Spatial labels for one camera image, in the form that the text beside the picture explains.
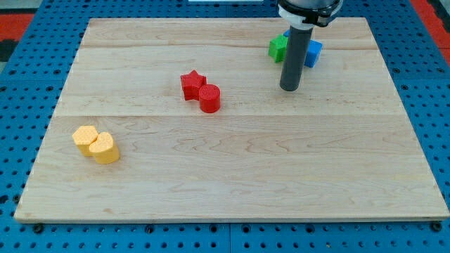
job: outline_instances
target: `wooden board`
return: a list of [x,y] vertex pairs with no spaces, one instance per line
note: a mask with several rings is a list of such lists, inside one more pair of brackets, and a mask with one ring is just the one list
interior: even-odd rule
[[[15,212],[25,223],[417,221],[449,216],[366,20],[315,29],[302,87],[278,87],[276,18],[93,19]],[[180,74],[221,89],[212,115]],[[93,124],[120,161],[82,157]]]

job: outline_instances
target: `yellow hexagonal block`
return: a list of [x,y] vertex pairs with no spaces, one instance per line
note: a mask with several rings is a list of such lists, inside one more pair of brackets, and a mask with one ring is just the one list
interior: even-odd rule
[[120,158],[119,148],[108,132],[102,132],[97,140],[89,146],[89,152],[99,164],[109,164]]
[[94,126],[80,126],[72,135],[75,145],[84,156],[92,156],[89,146],[97,140],[98,132]]

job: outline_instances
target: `black cylinder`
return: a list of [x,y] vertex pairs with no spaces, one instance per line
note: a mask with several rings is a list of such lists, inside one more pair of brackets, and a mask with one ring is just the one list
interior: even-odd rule
[[307,57],[312,28],[298,30],[290,27],[288,47],[281,71],[280,87],[285,91],[295,91],[300,85],[304,60]]

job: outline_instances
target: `green block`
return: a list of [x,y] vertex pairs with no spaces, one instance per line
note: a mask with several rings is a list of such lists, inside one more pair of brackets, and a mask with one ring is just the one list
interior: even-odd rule
[[272,39],[269,44],[269,56],[272,57],[276,63],[284,60],[286,55],[286,46],[288,45],[288,38],[280,34],[275,39]]

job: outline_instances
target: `toy block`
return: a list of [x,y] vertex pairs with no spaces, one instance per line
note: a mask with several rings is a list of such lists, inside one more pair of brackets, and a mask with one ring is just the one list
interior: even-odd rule
[[286,46],[288,45],[288,38],[282,34],[272,39],[269,44],[269,56],[271,56],[276,63],[284,60],[286,55]]
[[220,89],[214,84],[202,86],[198,93],[200,109],[206,113],[213,113],[220,108]]
[[94,126],[80,126],[72,135],[75,145],[84,156],[92,156],[89,146],[97,140],[98,132]]
[[307,67],[314,67],[321,55],[322,43],[311,40],[309,42],[308,52],[304,65]]
[[206,84],[206,77],[198,74],[195,70],[192,70],[189,74],[181,75],[180,79],[184,100],[198,100],[198,90],[201,86]]
[[89,146],[89,152],[99,164],[109,164],[120,158],[119,148],[108,132],[102,132],[97,140]]

